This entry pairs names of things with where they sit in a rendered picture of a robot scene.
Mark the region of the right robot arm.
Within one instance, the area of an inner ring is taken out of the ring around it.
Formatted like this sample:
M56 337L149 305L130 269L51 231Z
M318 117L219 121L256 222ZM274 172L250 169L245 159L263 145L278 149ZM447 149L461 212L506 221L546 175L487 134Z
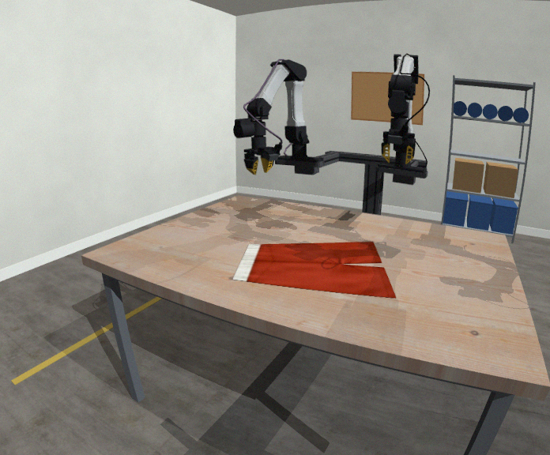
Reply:
M283 81L285 81L288 95L288 121L284 130L286 139L289 143L293 144L292 156L287 156L288 158L278 157L280 155L279 151L282 149L282 146L280 147L280 142L274 147L258 149L263 150L262 156L268 161L292 160L314 163L321 162L323 158L307 157L307 144L309 140L307 138L307 126L304 125L303 120L302 100L303 82L307 76L307 70L305 66L289 59L278 62L277 65L275 64L276 62L270 64L272 68L275 67L258 96L248 104L247 110L254 117L260 117L256 119L262 125L266 126L266 123L262 120L269 119L269 111L272 108L271 104L273 98ZM263 135L266 135L266 130L263 126L253 120L254 119L249 115L248 118L236 119L233 128L235 137L263 137Z

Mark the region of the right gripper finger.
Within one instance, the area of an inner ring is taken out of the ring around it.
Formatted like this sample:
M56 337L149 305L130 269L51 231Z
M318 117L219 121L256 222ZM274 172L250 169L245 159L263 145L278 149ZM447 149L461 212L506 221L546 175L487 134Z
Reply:
M256 161L256 162L254 163L253 169L247 168L247 170L248 170L249 172L251 172L253 175L256 175L257 167L258 167L258 161Z
M273 161L268 161L265 158L261 158L261 161L262 161L262 166L263 166L264 172L265 173L268 172L269 169L272 167Z

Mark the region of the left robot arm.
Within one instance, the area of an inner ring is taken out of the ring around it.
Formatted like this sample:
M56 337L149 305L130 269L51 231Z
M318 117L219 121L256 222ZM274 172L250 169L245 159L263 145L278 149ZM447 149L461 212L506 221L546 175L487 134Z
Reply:
M402 60L404 60L403 63ZM391 76L388 88L388 106L392 111L391 116L409 120L412 117L413 96L416 95L415 89L416 84L418 84L418 76L400 74L400 69L401 73L410 72L418 75L418 55L410 55L410 57L404 57L404 59L401 55L394 55L394 73ZM410 162L405 164L408 142L402 140L408 140L408 133L413 133L412 119L408 124L405 124L406 126L403 126L401 130L389 129L388 143L394 144L394 150L397 150L395 164L381 162L378 167L425 173L427 168L411 166Z

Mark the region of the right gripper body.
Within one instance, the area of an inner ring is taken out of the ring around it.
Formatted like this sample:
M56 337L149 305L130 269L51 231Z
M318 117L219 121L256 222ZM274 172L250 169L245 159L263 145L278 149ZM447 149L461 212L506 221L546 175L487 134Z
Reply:
M253 154L257 154L261 156L261 158L264 158L262 156L263 150L260 150L258 148L264 148L266 147L266 137L252 137L251 138L251 149L245 150L244 152L244 163L246 165L246 168L253 169L254 163L258 161L258 156L254 156Z

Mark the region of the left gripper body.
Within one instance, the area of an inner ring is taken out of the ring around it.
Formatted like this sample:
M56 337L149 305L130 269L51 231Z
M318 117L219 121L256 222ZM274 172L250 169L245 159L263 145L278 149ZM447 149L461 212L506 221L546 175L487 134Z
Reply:
M404 119L404 118L392 118L391 121L390 121L390 128L391 129L394 129L394 130L400 130L402 128L403 125L405 125L405 123L408 121L408 119ZM390 143L388 143L388 137L389 135L389 131L385 131L383 132L383 143L382 143L382 154L383 154L383 146L384 145L389 145ZM414 133L408 133L408 140L405 140L405 141L408 141L408 144L407 146L411 147L413 149L412 151L412 157L414 157L414 153L415 153L415 145L414 144L414 139L415 139L415 134Z

